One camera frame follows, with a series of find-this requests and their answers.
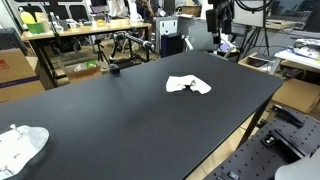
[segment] person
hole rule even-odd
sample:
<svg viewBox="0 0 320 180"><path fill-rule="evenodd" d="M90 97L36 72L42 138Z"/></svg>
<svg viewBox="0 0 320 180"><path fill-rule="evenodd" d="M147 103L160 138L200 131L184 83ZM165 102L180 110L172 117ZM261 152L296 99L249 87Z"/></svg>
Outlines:
<svg viewBox="0 0 320 180"><path fill-rule="evenodd" d="M143 19L154 17L154 12L148 0L136 0L137 11Z"/></svg>
<svg viewBox="0 0 320 180"><path fill-rule="evenodd" d="M108 0L110 16L112 19L127 16L128 10L124 0Z"/></svg>

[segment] table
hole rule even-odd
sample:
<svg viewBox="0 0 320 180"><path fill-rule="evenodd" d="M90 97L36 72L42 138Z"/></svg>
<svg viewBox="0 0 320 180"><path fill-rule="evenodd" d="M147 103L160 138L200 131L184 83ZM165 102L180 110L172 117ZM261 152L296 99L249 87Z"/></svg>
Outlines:
<svg viewBox="0 0 320 180"><path fill-rule="evenodd" d="M269 123L264 125L205 179L216 180L218 176L227 175L229 171L239 175L240 179L274 179L277 169L292 163L293 159L288 158L290 157L288 156L290 154L288 149L279 148L279 146L267 148L261 143L261 140L269 134L270 130L277 129L280 131L286 140L304 151L306 155L316 149L319 145L320 122L293 109L285 109L294 113L305 125L298 128L279 116L273 117Z"/></svg>
<svg viewBox="0 0 320 180"><path fill-rule="evenodd" d="M189 74L212 90L166 92L169 76ZM182 179L257 111L250 135L281 85L189 51L0 104L0 133L12 123L50 132L46 157L26 179Z"/></svg>
<svg viewBox="0 0 320 180"><path fill-rule="evenodd" d="M89 36L89 35L97 35L103 33L113 33L117 31L129 31L132 27L137 29L144 29L146 39L148 39L149 35L149 27L151 24L142 23L142 22L130 22L128 19L120 19L120 20L111 20L111 23L99 25L96 22L93 22L92 26L80 26L80 28L76 29L68 29L67 31L63 31L59 33L60 38L64 37L75 37L75 36ZM48 45L49 40L54 40L55 36L53 33L48 34L37 34L32 35L30 32L24 32L21 35L21 39L23 41L29 41L31 46L33 47L36 55L39 58L39 62L41 66L43 66L46 74L48 75L51 84L53 87L57 87L56 79L58 76L54 71L54 67L50 61L48 54L45 51L44 46Z"/></svg>
<svg viewBox="0 0 320 180"><path fill-rule="evenodd" d="M309 66L312 68L320 69L320 63L318 63L316 60L295 55L293 53L288 52L287 50L280 51L276 53L274 56L277 57L277 59L275 60L269 72L269 74L272 74L272 75L277 71L282 60L288 60L288 61L292 61L305 66Z"/></svg>

